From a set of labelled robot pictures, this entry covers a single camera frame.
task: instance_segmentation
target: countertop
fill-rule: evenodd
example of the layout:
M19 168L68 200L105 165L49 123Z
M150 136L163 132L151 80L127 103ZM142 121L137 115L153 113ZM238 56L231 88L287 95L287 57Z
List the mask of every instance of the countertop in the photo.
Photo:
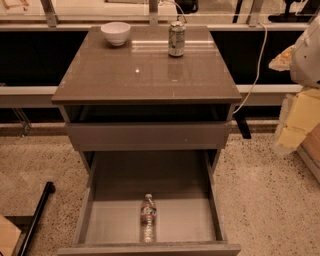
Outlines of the countertop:
M187 27L182 57L168 55L167 26L132 26L120 47L92 27L54 104L211 104L241 97L205 26Z

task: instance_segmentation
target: drawer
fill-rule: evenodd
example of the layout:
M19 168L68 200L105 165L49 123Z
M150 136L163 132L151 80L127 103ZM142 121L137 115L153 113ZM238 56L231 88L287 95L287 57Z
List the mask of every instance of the drawer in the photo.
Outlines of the drawer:
M74 244L58 255L237 255L219 223L203 150L96 152ZM152 193L156 242L140 242L140 205Z
M230 129L230 122L66 124L78 151L217 149Z

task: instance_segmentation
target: black stand leg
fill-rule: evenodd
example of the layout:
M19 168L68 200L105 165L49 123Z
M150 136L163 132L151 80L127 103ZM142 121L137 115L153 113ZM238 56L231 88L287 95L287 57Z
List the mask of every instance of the black stand leg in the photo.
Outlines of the black stand leg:
M234 114L234 119L236 120L237 125L240 129L242 138L251 139L251 133L245 115L243 113L243 109L239 110L236 114Z
M25 256L27 255L27 252L29 250L30 244L31 244L31 240L33 238L33 235L35 233L36 227L38 225L38 222L40 220L42 211L44 209L44 206L48 200L48 196L50 193L54 193L55 192L55 186L53 185L52 182L47 182L42 196L40 198L40 201L38 203L37 209L32 217L31 223L29 225L27 234L23 240L22 246L19 250L18 256Z

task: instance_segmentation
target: drawer front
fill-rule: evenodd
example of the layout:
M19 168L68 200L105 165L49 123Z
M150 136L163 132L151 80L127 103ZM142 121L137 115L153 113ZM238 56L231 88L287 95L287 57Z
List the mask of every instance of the drawer front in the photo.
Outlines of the drawer front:
M216 149L226 144L229 122L187 124L66 124L76 150Z
M165 244L153 246L134 246L131 248L114 246L112 248L65 248L58 251L59 256L235 256L240 252L237 244Z

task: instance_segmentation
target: wire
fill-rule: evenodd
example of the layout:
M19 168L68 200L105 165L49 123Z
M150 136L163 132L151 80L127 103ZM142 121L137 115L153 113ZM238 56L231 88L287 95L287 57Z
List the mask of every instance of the wire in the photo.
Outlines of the wire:
M185 16L182 8L180 7L180 5L178 5L175 1L171 1L171 0L162 0L162 1L163 1L163 2L169 2L169 3L175 4L175 5L179 8L179 10L180 10L180 12L181 12L181 14L182 14L182 17L184 18L184 22L187 23L186 16Z
M243 105L246 103L246 101L248 100L253 88L255 87L258 79L259 79L259 76L260 76L260 65L261 65L261 59L262 59L262 54L263 54L263 51L264 51L264 47L266 45L266 42L267 42L267 37L268 37L268 29L265 25L263 25L262 23L259 23L263 28L264 28L264 39L263 39L263 43L262 43L262 46L261 46L261 50L260 50L260 55L259 55L259 60L258 60L258 64L257 64L257 76L256 76L256 80L254 81L254 83L251 85L251 88L247 94L247 96L245 97L245 99L242 101L242 103L239 105L239 107L237 108L236 111L233 112L233 114L236 114L242 107Z

